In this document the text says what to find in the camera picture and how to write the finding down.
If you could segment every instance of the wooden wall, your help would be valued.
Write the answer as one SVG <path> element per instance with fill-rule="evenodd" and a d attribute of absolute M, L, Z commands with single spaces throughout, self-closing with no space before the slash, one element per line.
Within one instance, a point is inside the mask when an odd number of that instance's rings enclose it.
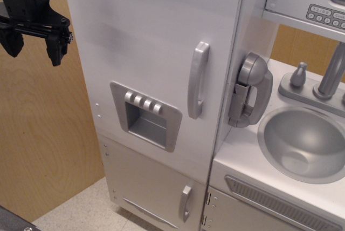
<path fill-rule="evenodd" d="M 57 67 L 44 39 L 24 42 L 16 58 L 0 46 L 0 205 L 33 221 L 104 172 L 76 41 Z"/>
<path fill-rule="evenodd" d="M 294 66 L 306 62 L 307 71 L 324 75 L 337 44 L 338 41 L 280 25 L 271 58 Z"/>

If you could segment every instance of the white floor tile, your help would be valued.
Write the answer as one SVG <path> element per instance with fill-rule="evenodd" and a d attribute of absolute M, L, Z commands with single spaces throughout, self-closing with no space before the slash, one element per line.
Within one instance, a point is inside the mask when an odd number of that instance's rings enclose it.
<path fill-rule="evenodd" d="M 159 231 L 112 203 L 103 178 L 33 222 L 42 231 Z"/>

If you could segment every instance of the black robotic arm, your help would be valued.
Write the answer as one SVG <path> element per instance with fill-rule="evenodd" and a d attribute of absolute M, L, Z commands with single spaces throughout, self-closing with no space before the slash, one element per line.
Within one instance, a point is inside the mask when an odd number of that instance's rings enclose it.
<path fill-rule="evenodd" d="M 53 66 L 61 64 L 73 39 L 70 20 L 55 12 L 50 0 L 3 0 L 0 2 L 0 43 L 16 57 L 24 45 L 22 34 L 44 38 Z"/>

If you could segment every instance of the silver sink basin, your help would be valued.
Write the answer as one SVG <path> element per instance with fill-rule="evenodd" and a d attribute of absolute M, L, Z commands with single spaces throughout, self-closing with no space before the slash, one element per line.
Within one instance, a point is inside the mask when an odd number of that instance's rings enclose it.
<path fill-rule="evenodd" d="M 329 116 L 304 107 L 284 107 L 260 123 L 260 148 L 287 176 L 327 184 L 345 176 L 345 131 Z"/>

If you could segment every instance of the keypad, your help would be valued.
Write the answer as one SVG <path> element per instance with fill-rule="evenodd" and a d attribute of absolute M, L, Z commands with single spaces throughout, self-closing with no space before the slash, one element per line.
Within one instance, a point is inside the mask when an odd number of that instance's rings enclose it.
<path fill-rule="evenodd" d="M 310 21 L 345 30 L 345 13 L 343 12 L 311 4 L 306 18 Z"/>

